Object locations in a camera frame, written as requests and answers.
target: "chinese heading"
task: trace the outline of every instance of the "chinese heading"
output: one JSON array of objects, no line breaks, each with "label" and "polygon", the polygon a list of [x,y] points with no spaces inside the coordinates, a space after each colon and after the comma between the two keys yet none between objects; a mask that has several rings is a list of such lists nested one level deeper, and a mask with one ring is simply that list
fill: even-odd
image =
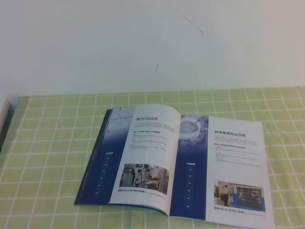
[{"label": "chinese heading", "polygon": [[233,136],[246,137],[245,134],[238,134],[238,133],[219,131],[219,130],[215,130],[215,134],[223,134],[223,135],[233,135]]},{"label": "chinese heading", "polygon": [[158,120],[157,117],[141,117],[141,118],[137,118],[137,121],[139,120]]}]

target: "blue gradient design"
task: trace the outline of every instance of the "blue gradient design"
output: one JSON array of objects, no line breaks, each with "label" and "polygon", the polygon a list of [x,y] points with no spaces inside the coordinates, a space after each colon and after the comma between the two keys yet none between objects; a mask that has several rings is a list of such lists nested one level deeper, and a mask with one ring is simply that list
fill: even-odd
[{"label": "blue gradient design", "polygon": [[101,130],[97,146],[92,152],[88,172],[80,188],[76,204],[107,205],[110,201],[114,182],[118,173],[134,108],[112,109],[110,117],[105,117],[107,125]]},{"label": "blue gradient design", "polygon": [[[200,118],[196,115],[192,117],[196,120]],[[198,138],[202,140],[179,140],[170,216],[205,220],[208,135],[206,133],[205,138]],[[187,175],[190,173],[187,170],[190,168],[193,168],[193,178],[190,180],[192,184],[188,185]]]}]

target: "table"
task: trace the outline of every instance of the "table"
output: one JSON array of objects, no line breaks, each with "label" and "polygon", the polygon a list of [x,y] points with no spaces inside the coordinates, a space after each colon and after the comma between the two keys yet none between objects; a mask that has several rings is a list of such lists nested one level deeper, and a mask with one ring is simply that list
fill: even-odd
[{"label": "table", "polygon": [[139,104],[262,121],[276,226],[305,228],[305,87],[298,87],[22,97],[0,153],[0,229],[229,227],[73,205],[106,109]]}]

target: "white object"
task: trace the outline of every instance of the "white object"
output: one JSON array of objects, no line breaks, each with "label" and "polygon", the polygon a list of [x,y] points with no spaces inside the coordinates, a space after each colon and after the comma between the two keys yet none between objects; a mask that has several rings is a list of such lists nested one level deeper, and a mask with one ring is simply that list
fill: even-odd
[{"label": "white object", "polygon": [[2,131],[4,121],[8,114],[9,107],[10,107],[10,103],[9,103],[8,99],[6,97],[0,95],[0,133]]}]

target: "person in photo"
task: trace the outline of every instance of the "person in photo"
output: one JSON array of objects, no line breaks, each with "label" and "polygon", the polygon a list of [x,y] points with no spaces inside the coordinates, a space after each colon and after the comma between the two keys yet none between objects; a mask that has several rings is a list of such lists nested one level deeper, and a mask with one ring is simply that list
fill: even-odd
[{"label": "person in photo", "polygon": [[224,193],[224,205],[228,207],[229,189],[227,185],[223,186],[223,193]]}]

